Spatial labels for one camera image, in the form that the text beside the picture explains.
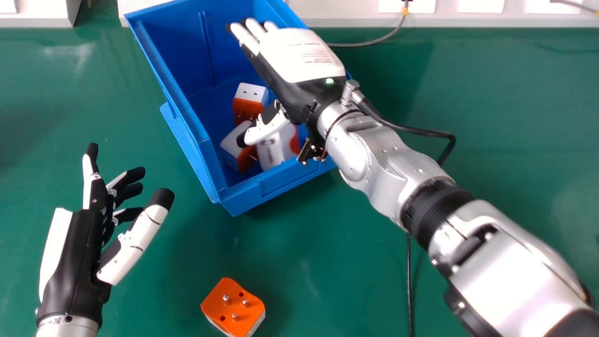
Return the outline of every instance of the orange and white plug adapter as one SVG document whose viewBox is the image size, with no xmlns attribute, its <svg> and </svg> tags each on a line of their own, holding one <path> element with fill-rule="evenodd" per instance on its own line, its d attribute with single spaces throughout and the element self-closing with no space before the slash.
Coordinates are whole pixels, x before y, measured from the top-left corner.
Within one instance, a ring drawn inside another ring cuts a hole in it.
<svg viewBox="0 0 599 337">
<path fill-rule="evenodd" d="M 237 136 L 246 132 L 247 128 L 252 124 L 250 121 L 244 121 L 233 129 L 225 139 L 220 142 L 220 147 L 225 150 L 225 162 L 232 169 L 239 173 L 245 173 L 257 160 L 256 146 L 250 145 L 245 148 L 240 148 L 237 145 Z"/>
<path fill-rule="evenodd" d="M 256 150 L 263 171 L 297 157 L 301 150 L 298 128 L 293 124 L 287 124 L 281 131 L 258 142 Z"/>
<path fill-rule="evenodd" d="M 228 337 L 251 337 L 266 317 L 264 303 L 230 278 L 222 278 L 200 307 Z"/>
<path fill-rule="evenodd" d="M 253 121 L 268 104 L 268 89 L 264 86 L 239 83 L 233 98 L 233 121 L 235 125 L 243 121 Z"/>
</svg>

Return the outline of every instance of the robot's right hand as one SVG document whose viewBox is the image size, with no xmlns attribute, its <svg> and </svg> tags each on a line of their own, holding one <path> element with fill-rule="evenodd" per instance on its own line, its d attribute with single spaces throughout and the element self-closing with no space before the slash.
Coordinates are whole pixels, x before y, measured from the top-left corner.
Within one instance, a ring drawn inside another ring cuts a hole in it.
<svg viewBox="0 0 599 337">
<path fill-rule="evenodd" d="M 245 19 L 229 30 L 277 97 L 239 145 L 255 144 L 289 122 L 306 124 L 310 138 L 322 143 L 316 130 L 319 109 L 339 100 L 346 81 L 337 55 L 309 29 L 279 29 L 273 22 Z"/>
<path fill-rule="evenodd" d="M 38 335 L 83 329 L 93 333 L 102 324 L 102 306 L 116 285 L 141 257 L 160 228 L 174 200 L 159 189 L 145 208 L 116 210 L 139 195 L 146 171 L 134 168 L 105 184 L 96 158 L 98 145 L 83 155 L 83 208 L 57 208 L 50 225 L 40 269 Z M 108 248 L 115 226 L 133 221 Z"/>
</svg>

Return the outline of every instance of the blue bin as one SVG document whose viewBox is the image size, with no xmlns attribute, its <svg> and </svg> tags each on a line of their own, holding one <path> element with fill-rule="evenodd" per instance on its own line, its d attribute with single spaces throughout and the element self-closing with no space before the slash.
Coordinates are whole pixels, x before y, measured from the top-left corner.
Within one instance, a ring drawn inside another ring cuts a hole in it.
<svg viewBox="0 0 599 337">
<path fill-rule="evenodd" d="M 213 203 L 236 216 L 334 167 L 289 160 L 239 174 L 223 162 L 219 144 L 235 127 L 237 85 L 264 85 L 226 26 L 255 17 L 305 28 L 281 0 L 179 0 L 125 17 L 167 98 L 162 115 Z M 303 126 L 299 133 L 305 139 Z"/>
</svg>

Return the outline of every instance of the robot's left hand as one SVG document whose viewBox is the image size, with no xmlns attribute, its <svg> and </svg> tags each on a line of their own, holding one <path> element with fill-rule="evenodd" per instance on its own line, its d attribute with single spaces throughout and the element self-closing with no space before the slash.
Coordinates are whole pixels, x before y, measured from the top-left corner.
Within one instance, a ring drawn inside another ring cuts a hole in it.
<svg viewBox="0 0 599 337">
<path fill-rule="evenodd" d="M 105 184 L 96 159 L 98 145 L 83 155 L 83 208 L 72 213 L 57 208 L 50 225 L 40 269 L 40 307 L 37 323 L 55 315 L 89 318 L 102 324 L 102 306 L 116 285 L 141 257 L 174 201 L 159 189 L 145 208 L 116 210 L 139 195 L 146 170 L 137 167 Z M 133 221 L 107 249 L 116 226 Z"/>
</svg>

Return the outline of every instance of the gray cable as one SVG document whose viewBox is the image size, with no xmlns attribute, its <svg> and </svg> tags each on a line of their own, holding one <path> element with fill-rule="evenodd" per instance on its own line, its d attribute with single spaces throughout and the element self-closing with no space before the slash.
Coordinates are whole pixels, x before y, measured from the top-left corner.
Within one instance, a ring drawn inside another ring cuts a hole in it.
<svg viewBox="0 0 599 337">
<path fill-rule="evenodd" d="M 587 6 L 585 6 L 585 5 L 582 5 L 582 4 L 577 4 L 577 3 L 575 3 L 575 2 L 571 2 L 571 1 L 568 1 L 568 0 L 550 0 L 549 2 L 556 2 L 556 3 L 558 3 L 558 4 L 564 4 L 564 5 L 570 5 L 570 6 L 572 6 L 572 7 L 578 7 L 578 8 L 580 8 L 581 10 L 585 10 L 585 11 L 587 11 L 587 12 L 591 12 L 591 13 L 593 13 L 593 14 L 597 14 L 597 13 L 599 13 L 599 11 L 598 11 L 598 10 L 594 10 L 594 9 L 592 9 L 591 7 L 587 7 Z"/>
<path fill-rule="evenodd" d="M 409 1 L 406 1 L 406 4 L 404 5 L 405 9 L 408 8 L 408 3 L 409 3 Z M 382 36 L 380 38 L 376 38 L 374 40 L 370 40 L 370 41 L 366 41 L 366 42 L 358 42 L 358 43 L 327 43 L 327 45 L 329 45 L 329 47 L 353 48 L 353 47 L 372 46 L 373 44 L 381 43 L 381 42 L 387 40 L 388 38 L 393 37 L 393 35 L 395 35 L 398 31 L 400 31 L 401 27 L 404 25 L 404 22 L 406 21 L 406 16 L 407 16 L 406 14 L 403 14 L 401 16 L 400 23 L 397 25 L 397 27 L 395 27 L 390 33 L 388 33 L 385 36 Z"/>
</svg>

